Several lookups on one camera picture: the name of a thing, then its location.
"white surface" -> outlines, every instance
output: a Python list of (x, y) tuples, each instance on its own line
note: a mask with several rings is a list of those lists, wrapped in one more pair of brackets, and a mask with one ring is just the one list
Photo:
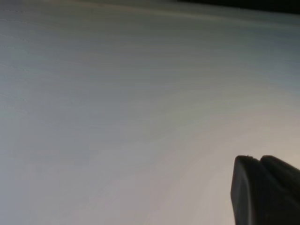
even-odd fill
[(1, 10), (0, 224), (233, 225), (235, 156), (300, 166), (300, 31), (231, 21)]

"white wall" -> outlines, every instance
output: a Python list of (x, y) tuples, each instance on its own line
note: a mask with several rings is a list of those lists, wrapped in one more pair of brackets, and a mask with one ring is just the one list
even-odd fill
[(235, 156), (300, 166), (286, 16), (90, 6), (1, 10), (1, 224), (233, 225)]

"black plastic object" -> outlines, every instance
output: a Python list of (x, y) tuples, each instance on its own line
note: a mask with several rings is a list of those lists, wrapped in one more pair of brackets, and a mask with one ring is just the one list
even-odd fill
[(273, 156), (237, 156), (231, 200), (236, 225), (300, 225), (300, 170)]

